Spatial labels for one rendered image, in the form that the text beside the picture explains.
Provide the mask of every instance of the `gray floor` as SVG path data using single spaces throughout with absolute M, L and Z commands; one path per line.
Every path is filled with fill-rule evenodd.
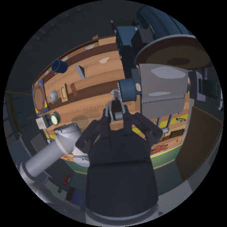
M 49 64 L 51 64 L 51 62 L 75 46 L 92 40 L 96 35 L 99 37 L 112 35 L 110 20 L 113 20 L 116 26 L 131 26 L 133 20 L 136 19 L 137 11 L 143 4 L 132 1 L 103 0 L 80 6 L 82 12 L 71 9 L 69 11 L 72 13 L 69 17 L 58 15 L 54 19 L 51 19 L 51 21 L 55 23 L 55 26 L 53 27 L 47 23 L 43 26 L 40 25 L 42 29 L 46 30 L 46 34 L 42 34 L 41 32 L 34 34 L 34 29 L 38 30 L 40 28 L 39 25 L 34 25 L 32 27 L 33 30 L 28 26 L 25 27 L 27 32 L 32 31 L 33 33 L 28 37 L 23 35 L 23 38 L 25 39 L 24 44 L 32 47 L 32 49 L 23 48 L 18 51 L 18 57 L 17 59 L 15 58 L 15 64 L 12 67 L 6 84 L 6 91 L 32 94 L 32 82 Z M 188 27 L 188 29 L 196 36 L 196 33 L 193 32 L 192 28 Z M 33 35 L 39 36 L 40 39 L 36 40 L 31 38 Z M 214 67 L 208 69 L 208 79 L 219 82 Z M 40 130 L 38 129 L 35 120 L 27 120 L 30 116 L 36 116 L 32 96 L 13 94 L 13 97 L 20 97 L 19 100 L 14 102 L 14 108 L 15 112 L 22 111 L 21 114 L 17 115 L 17 120 L 19 126 L 26 124 L 26 127 L 21 129 L 23 135 L 22 139 L 33 156 L 37 152 L 30 141 L 39 134 Z M 195 101 L 194 106 L 210 113 L 217 119 L 224 121 L 224 112 L 217 110 L 217 103 L 217 100 L 206 97 L 205 102 Z M 52 175 L 53 183 L 60 187 L 60 185 L 62 185 L 62 179 L 65 176 L 65 173 L 61 173 L 61 169 L 67 170 L 68 167 L 69 166 L 63 160 L 59 160 L 46 171 L 48 174 Z M 158 193 L 160 195 L 181 184 L 181 179 L 177 174 L 176 168 L 176 164 L 172 162 L 155 170 Z M 74 176 L 74 183 L 76 183 L 77 175 L 75 174 Z

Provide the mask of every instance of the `gray sphere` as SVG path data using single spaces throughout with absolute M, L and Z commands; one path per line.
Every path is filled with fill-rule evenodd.
M 58 101 L 58 92 L 57 91 L 52 91 L 49 95 L 49 101 L 54 104 Z

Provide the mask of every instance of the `brown circular disc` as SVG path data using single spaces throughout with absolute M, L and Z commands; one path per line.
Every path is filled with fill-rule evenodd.
M 136 64 L 160 64 L 193 70 L 213 66 L 201 43 L 192 35 L 169 35 L 142 48 Z
M 33 98 L 36 110 L 42 114 L 45 109 L 45 94 L 40 84 L 36 85 Z

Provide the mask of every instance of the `dark blue barrel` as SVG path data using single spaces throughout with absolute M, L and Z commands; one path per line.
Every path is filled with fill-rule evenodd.
M 151 25 L 155 32 L 153 35 L 154 40 L 168 35 L 193 35 L 172 16 L 149 5 L 141 7 L 137 12 L 136 18 L 143 29 L 147 29 Z
M 68 64 L 58 59 L 56 59 L 51 66 L 51 71 L 53 73 L 65 73 L 67 69 Z
M 137 92 L 133 78 L 119 80 L 122 102 L 136 101 Z

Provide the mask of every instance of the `blue cup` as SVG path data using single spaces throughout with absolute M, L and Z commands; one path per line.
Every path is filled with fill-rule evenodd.
M 68 69 L 68 64 L 61 60 L 55 60 L 51 66 L 51 71 L 53 73 L 65 73 Z

